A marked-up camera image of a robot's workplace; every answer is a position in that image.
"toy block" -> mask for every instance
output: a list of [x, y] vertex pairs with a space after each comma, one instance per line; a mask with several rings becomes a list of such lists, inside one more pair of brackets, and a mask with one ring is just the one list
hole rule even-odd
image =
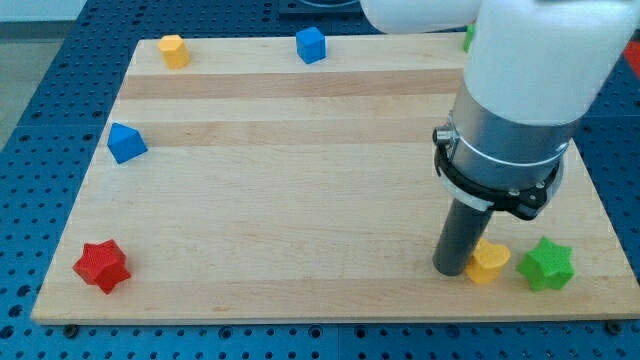
[[138, 130], [118, 123], [111, 125], [107, 147], [118, 164], [147, 151], [147, 146]]
[[488, 284], [500, 276], [510, 258], [508, 247], [480, 238], [464, 272], [474, 283]]
[[467, 26], [467, 35], [464, 37], [464, 44], [462, 45], [462, 49], [464, 52], [469, 52], [471, 50], [471, 42], [473, 41], [473, 36], [476, 33], [476, 24], [469, 24]]
[[517, 270], [529, 280], [533, 291], [560, 290], [574, 275], [569, 259], [571, 251], [570, 247], [556, 245], [543, 236], [538, 246], [525, 255]]
[[111, 239], [101, 244], [84, 244], [82, 257], [73, 270], [87, 285], [97, 285], [105, 294], [131, 277], [125, 267], [127, 257]]
[[298, 56], [307, 64], [311, 64], [327, 56], [324, 35], [313, 26], [296, 33]]
[[180, 35], [165, 35], [158, 42], [164, 63], [169, 69], [180, 69], [189, 63], [189, 51]]

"green block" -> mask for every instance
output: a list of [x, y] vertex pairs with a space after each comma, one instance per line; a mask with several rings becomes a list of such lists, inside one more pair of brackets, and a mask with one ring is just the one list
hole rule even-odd
[[471, 41], [473, 41], [473, 35], [476, 32], [476, 24], [470, 24], [467, 26], [467, 35], [464, 37], [464, 45], [462, 49], [464, 52], [469, 52], [471, 49]]
[[543, 236], [538, 246], [525, 255], [517, 270], [529, 280], [533, 291], [560, 290], [575, 274], [570, 261], [571, 250]]

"blue block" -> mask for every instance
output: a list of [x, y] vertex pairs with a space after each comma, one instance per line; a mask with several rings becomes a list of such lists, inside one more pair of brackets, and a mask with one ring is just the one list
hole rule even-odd
[[118, 123], [111, 125], [107, 146], [118, 164], [147, 151], [138, 130]]
[[324, 59], [327, 56], [324, 35], [315, 26], [296, 33], [296, 46], [298, 55], [307, 64]]

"yellow hexagonal block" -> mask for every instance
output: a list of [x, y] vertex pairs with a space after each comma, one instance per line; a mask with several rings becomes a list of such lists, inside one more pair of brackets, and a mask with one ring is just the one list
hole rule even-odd
[[180, 35], [165, 35], [158, 42], [158, 49], [169, 69], [179, 69], [189, 63], [189, 52]]
[[487, 284], [498, 278], [511, 258], [509, 248], [480, 238], [464, 272], [476, 284]]

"blue pegboard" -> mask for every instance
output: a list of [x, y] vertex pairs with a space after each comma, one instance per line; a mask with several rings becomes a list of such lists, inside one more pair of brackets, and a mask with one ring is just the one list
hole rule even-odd
[[[0, 359], [640, 358], [640, 322], [61, 327], [29, 320], [137, 41], [370, 34], [362, 16], [278, 18], [277, 2], [88, 0], [0, 153]], [[621, 59], [576, 142], [640, 275], [640, 84]]]

